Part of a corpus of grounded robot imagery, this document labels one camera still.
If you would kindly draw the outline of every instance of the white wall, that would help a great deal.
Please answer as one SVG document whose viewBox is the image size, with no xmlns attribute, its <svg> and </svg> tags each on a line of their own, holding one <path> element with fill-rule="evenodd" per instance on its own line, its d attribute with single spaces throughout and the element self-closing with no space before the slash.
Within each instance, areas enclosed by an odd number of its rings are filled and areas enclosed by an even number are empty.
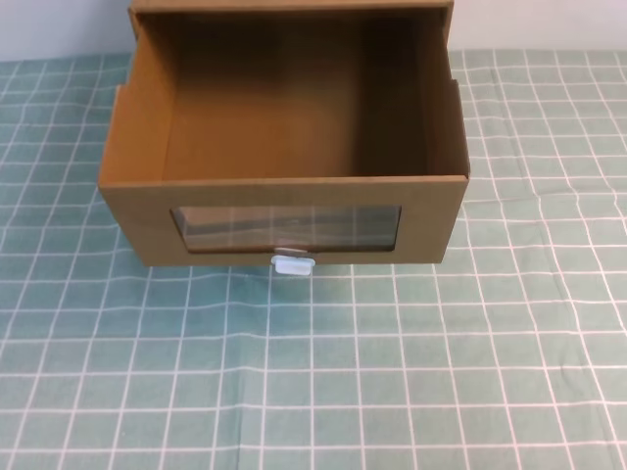
<svg viewBox="0 0 627 470">
<path fill-rule="evenodd" d="M 130 51 L 128 1 L 0 0 L 0 61 Z M 457 0 L 450 48 L 476 47 L 627 49 L 627 0 Z"/>
<path fill-rule="evenodd" d="M 129 0 L 0 0 L 0 61 L 130 51 Z"/>
<path fill-rule="evenodd" d="M 627 49 L 627 0 L 457 0 L 449 48 Z"/>
</svg>

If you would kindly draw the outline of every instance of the cardboard box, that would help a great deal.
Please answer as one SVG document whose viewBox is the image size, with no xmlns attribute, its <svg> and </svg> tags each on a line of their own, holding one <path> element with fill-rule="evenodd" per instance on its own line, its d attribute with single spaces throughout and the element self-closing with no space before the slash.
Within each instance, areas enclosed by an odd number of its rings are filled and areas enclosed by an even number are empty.
<svg viewBox="0 0 627 470">
<path fill-rule="evenodd" d="M 99 187 L 149 265 L 439 262 L 468 183 L 448 0 L 134 0 Z"/>
</svg>

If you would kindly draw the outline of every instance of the table surface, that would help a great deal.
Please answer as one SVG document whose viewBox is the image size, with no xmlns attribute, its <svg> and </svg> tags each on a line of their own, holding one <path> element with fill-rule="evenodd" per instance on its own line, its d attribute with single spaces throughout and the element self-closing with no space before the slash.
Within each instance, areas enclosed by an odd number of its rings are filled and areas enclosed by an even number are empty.
<svg viewBox="0 0 627 470">
<path fill-rule="evenodd" d="M 453 52 L 440 265 L 153 268 L 96 190 L 129 57 L 0 64 L 0 469 L 626 468 L 627 53 Z"/>
</svg>

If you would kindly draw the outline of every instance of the clear plastic window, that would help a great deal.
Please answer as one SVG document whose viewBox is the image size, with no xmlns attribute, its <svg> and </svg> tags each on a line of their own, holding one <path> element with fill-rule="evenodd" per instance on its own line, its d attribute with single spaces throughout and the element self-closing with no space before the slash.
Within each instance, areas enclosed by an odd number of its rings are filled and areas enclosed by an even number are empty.
<svg viewBox="0 0 627 470">
<path fill-rule="evenodd" d="M 172 210 L 191 253 L 392 251 L 400 214 L 399 206 Z"/>
</svg>

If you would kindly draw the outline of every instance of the white plastic pull tab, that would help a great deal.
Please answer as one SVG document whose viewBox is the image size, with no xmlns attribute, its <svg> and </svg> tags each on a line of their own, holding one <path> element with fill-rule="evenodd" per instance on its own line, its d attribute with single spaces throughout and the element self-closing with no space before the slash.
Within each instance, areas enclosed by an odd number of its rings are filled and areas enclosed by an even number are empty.
<svg viewBox="0 0 627 470">
<path fill-rule="evenodd" d="M 311 258 L 295 258 L 283 255 L 272 257 L 274 270 L 279 274 L 291 274 L 293 276 L 309 276 L 315 266 L 315 260 Z"/>
</svg>

